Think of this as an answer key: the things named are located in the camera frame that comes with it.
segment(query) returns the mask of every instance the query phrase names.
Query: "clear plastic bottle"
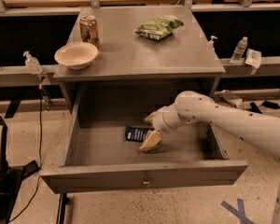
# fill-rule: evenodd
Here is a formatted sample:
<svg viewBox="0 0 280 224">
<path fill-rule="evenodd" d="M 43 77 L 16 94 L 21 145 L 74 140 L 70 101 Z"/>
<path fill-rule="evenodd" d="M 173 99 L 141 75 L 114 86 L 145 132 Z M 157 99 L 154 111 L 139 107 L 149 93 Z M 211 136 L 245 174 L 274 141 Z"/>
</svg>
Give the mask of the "clear plastic bottle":
<svg viewBox="0 0 280 224">
<path fill-rule="evenodd" d="M 23 53 L 23 56 L 26 57 L 25 64 L 31 74 L 40 74 L 43 71 L 43 68 L 41 67 L 38 59 L 36 57 L 33 57 L 29 51 L 25 51 Z"/>
<path fill-rule="evenodd" d="M 233 55 L 231 57 L 231 63 L 238 63 L 241 61 L 241 58 L 243 57 L 247 45 L 248 45 L 248 38 L 244 36 L 242 40 L 238 42 L 233 52 Z"/>
</svg>

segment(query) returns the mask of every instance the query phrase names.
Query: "speckled floor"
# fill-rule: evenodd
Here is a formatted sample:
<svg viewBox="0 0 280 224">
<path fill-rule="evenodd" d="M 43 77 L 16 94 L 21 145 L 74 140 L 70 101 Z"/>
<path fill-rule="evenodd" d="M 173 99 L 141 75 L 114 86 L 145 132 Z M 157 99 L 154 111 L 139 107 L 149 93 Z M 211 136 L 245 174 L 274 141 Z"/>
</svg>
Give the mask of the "speckled floor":
<svg viewBox="0 0 280 224">
<path fill-rule="evenodd" d="M 266 114 L 280 117 L 280 110 L 262 107 Z M 0 104 L 4 116 L 6 106 Z M 50 111 L 42 111 L 43 169 L 60 165 L 63 144 L 71 115 L 63 100 L 54 101 Z M 39 101 L 21 103 L 13 119 L 6 119 L 7 160 L 10 166 L 39 161 L 40 136 Z M 162 224 L 232 224 L 238 217 L 222 206 L 223 202 L 239 210 L 238 200 L 244 201 L 245 215 L 254 223 L 271 223 L 280 183 L 280 161 L 244 141 L 218 130 L 231 160 L 246 160 L 245 172 L 231 186 L 174 189 L 138 189 L 69 193 L 64 223 L 162 223 Z M 22 182 L 12 217 L 28 203 L 35 192 L 39 175 Z M 12 223 L 56 223 L 59 195 L 40 180 L 39 190 L 29 207 Z"/>
</svg>

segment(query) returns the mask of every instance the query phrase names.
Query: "green chip bag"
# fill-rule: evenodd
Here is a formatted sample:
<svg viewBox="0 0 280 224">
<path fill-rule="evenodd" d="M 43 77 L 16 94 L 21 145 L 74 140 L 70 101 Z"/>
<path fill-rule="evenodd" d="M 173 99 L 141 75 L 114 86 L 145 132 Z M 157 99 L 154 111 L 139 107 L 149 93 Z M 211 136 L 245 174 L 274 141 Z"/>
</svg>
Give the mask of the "green chip bag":
<svg viewBox="0 0 280 224">
<path fill-rule="evenodd" d="M 148 39 L 160 40 L 182 25 L 184 23 L 175 16 L 161 16 L 142 24 L 134 31 Z"/>
</svg>

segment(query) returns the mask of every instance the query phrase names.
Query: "bowl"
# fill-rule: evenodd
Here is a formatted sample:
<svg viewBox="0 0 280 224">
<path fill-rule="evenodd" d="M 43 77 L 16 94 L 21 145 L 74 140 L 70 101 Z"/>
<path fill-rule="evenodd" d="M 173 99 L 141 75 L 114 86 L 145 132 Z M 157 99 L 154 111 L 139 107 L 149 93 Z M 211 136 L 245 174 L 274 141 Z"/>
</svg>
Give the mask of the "bowl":
<svg viewBox="0 0 280 224">
<path fill-rule="evenodd" d="M 96 57 L 98 49 L 91 43 L 74 42 L 67 44 L 55 53 L 55 61 L 73 70 L 89 66 Z"/>
</svg>

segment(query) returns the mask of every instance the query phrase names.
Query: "tin can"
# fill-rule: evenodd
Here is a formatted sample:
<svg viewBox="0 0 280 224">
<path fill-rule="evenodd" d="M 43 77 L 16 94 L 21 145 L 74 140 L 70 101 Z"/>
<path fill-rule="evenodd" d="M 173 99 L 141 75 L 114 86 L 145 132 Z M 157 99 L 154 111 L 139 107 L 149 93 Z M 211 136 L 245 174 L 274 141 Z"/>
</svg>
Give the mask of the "tin can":
<svg viewBox="0 0 280 224">
<path fill-rule="evenodd" d="M 99 48 L 100 39 L 97 29 L 97 21 L 94 16 L 83 17 L 80 19 L 80 32 L 83 42 L 92 43 Z"/>
</svg>

